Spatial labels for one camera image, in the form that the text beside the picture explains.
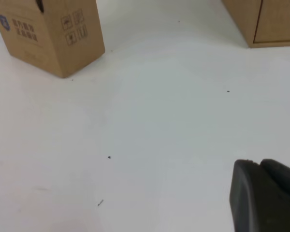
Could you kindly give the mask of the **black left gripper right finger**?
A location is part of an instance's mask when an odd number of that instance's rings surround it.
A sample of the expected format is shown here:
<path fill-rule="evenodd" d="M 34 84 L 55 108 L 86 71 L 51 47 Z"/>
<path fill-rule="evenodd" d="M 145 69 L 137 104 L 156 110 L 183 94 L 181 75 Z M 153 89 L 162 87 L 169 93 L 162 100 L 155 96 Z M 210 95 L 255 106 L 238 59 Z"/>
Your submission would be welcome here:
<path fill-rule="evenodd" d="M 285 191 L 290 191 L 290 167 L 273 159 L 261 161 L 261 167 Z"/>

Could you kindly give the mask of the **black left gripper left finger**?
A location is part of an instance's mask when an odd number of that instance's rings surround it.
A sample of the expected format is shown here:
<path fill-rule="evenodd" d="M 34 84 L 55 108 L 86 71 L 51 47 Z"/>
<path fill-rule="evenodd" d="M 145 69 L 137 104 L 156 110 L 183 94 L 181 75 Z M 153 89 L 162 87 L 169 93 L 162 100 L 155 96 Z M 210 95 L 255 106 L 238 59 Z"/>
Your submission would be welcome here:
<path fill-rule="evenodd" d="M 250 160 L 234 163 L 230 207 L 236 232 L 290 232 L 290 191 Z"/>

